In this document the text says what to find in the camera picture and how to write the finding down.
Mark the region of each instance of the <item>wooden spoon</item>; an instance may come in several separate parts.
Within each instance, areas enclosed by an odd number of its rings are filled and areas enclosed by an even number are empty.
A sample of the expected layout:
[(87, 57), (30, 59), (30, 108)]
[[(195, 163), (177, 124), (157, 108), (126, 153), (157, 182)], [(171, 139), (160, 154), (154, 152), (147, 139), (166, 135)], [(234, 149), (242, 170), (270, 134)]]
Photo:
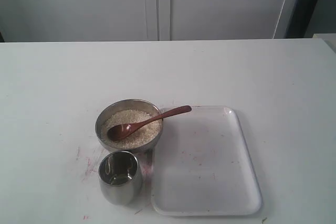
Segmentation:
[(110, 140), (117, 142), (117, 141), (123, 140), (124, 138), (131, 135), (133, 132), (137, 131), (141, 127), (144, 127), (145, 125), (151, 122), (154, 122), (156, 120), (163, 119), (163, 118), (168, 118), (169, 116), (187, 113), (190, 111), (191, 111), (191, 107), (189, 105), (186, 105), (186, 106), (174, 108), (172, 110), (168, 110), (162, 113), (161, 115), (157, 115), (153, 118), (149, 118), (148, 120), (140, 122), (140, 123), (119, 124), (119, 125), (116, 125), (110, 128), (107, 132), (107, 136), (109, 137)]

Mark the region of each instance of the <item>spoon handle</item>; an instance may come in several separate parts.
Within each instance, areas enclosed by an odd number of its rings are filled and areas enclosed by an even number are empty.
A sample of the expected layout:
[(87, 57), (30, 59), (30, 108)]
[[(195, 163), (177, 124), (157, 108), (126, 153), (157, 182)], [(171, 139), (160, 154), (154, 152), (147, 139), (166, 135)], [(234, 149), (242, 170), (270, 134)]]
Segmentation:
[(190, 111), (191, 111), (191, 107), (189, 105), (181, 106), (181, 107), (174, 108), (172, 110), (168, 110), (168, 111), (162, 113), (161, 115), (157, 115), (153, 118), (149, 118), (148, 120), (143, 121), (142, 123), (143, 123), (143, 125), (146, 125), (146, 124), (149, 124), (149, 123), (154, 122), (154, 121), (159, 120), (159, 119), (168, 118), (170, 116), (179, 115), (179, 114), (187, 113), (187, 112), (190, 112)]

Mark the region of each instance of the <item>white plastic tray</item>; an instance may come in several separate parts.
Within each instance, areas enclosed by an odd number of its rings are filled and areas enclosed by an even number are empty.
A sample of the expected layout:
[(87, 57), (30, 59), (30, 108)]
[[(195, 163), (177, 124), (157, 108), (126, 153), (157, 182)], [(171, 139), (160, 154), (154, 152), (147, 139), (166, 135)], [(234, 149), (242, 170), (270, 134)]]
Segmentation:
[(154, 150), (151, 202), (169, 216), (250, 215), (261, 196), (235, 112), (193, 107), (164, 119)]

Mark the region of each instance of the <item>cabinet door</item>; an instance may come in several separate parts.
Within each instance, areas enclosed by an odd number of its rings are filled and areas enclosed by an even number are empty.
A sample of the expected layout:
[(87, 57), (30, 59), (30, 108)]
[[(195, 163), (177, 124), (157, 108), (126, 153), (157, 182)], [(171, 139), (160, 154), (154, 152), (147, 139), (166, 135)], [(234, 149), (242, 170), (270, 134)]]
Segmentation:
[(284, 37), (295, 0), (159, 0), (160, 40)]
[(6, 41), (157, 40), (156, 0), (0, 0)]

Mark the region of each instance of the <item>metal bowl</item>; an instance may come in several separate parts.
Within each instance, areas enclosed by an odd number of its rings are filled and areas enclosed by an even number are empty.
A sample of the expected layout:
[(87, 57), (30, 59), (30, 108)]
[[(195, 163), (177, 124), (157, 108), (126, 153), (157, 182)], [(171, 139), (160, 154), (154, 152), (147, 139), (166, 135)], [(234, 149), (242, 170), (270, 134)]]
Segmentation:
[(110, 119), (114, 114), (117, 112), (123, 111), (123, 110), (141, 110), (144, 111), (152, 116), (160, 115), (161, 112), (160, 110), (153, 105), (152, 103), (148, 101), (143, 101), (139, 99), (128, 99), (128, 100), (122, 100), (119, 102), (116, 102), (110, 106), (108, 106), (106, 109), (104, 109), (100, 115), (97, 118), (96, 121), (96, 135), (99, 139), (99, 142), (102, 146), (104, 146), (105, 149), (107, 149), (110, 152), (115, 152), (115, 151), (129, 151), (131, 153), (139, 153), (139, 152), (146, 152), (150, 149), (152, 149), (158, 142), (161, 134), (162, 134), (162, 129), (163, 129), (163, 120), (159, 120), (160, 123), (160, 131), (154, 137), (152, 140), (150, 140), (148, 143), (141, 145), (136, 148), (132, 149), (121, 149), (121, 148), (116, 148), (113, 145), (113, 142), (111, 140), (103, 140), (101, 138), (101, 127), (104, 125), (104, 123)]

